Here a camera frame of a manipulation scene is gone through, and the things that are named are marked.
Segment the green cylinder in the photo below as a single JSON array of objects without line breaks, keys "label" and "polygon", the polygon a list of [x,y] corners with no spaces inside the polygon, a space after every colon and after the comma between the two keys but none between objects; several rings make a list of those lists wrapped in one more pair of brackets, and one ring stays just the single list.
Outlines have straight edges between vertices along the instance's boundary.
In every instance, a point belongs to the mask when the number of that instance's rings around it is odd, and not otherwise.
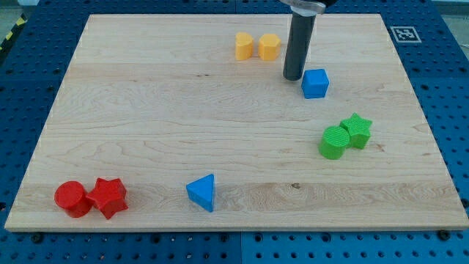
[{"label": "green cylinder", "polygon": [[320,153],[327,159],[340,159],[349,143],[350,136],[345,129],[339,126],[328,127],[322,135]]}]

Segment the green block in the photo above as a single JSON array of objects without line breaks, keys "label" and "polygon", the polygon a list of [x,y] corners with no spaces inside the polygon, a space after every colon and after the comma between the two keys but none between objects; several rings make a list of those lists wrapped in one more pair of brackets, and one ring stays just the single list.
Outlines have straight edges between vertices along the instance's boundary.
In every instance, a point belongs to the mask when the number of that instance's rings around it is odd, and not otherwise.
[{"label": "green block", "polygon": [[348,147],[356,147],[363,149],[372,136],[369,127],[372,125],[371,120],[361,118],[358,114],[353,113],[349,119],[342,120],[340,126],[344,128],[350,135],[350,145]]},{"label": "green block", "polygon": [[328,127],[322,135],[320,153],[328,159],[340,159],[349,143],[350,136],[345,129],[339,126]]}]

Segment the wood grain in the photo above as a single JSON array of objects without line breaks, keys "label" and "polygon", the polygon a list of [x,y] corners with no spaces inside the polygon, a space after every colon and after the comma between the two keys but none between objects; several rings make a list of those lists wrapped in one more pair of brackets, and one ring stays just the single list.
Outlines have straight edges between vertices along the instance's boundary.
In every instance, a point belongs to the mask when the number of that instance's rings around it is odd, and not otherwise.
[{"label": "wood grain", "polygon": [[[13,232],[465,229],[468,217],[379,15],[321,15],[306,69],[325,99],[282,75],[288,15],[91,15],[6,223]],[[235,60],[235,34],[282,55]],[[338,161],[322,132],[373,120]],[[215,211],[185,185],[214,173]],[[129,210],[68,218],[59,184],[120,177]]]}]

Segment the yellow and black striped tape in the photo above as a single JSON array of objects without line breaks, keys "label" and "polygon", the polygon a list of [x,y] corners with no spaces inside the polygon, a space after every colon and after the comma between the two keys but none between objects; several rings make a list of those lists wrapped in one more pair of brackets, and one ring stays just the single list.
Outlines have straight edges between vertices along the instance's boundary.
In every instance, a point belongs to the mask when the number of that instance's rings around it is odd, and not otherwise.
[{"label": "yellow and black striped tape", "polygon": [[15,25],[13,26],[12,30],[8,32],[5,39],[1,42],[0,45],[0,65],[3,64],[3,61],[7,58],[8,53],[13,47],[13,43],[18,39],[21,31],[23,30],[24,26],[26,25],[27,19],[24,14],[16,21]]}]

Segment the red block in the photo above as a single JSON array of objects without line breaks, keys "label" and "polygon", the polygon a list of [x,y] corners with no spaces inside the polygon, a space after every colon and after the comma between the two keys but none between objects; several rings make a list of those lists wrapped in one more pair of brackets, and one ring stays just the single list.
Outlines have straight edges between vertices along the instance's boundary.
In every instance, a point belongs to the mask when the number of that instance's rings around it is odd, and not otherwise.
[{"label": "red block", "polygon": [[100,210],[106,219],[110,219],[115,213],[128,209],[125,204],[126,193],[127,190],[120,179],[98,178],[95,188],[86,197],[94,202],[95,208]]},{"label": "red block", "polygon": [[78,218],[86,215],[93,203],[86,198],[85,188],[77,181],[68,181],[60,185],[54,195],[56,204],[64,209],[68,216]]}]

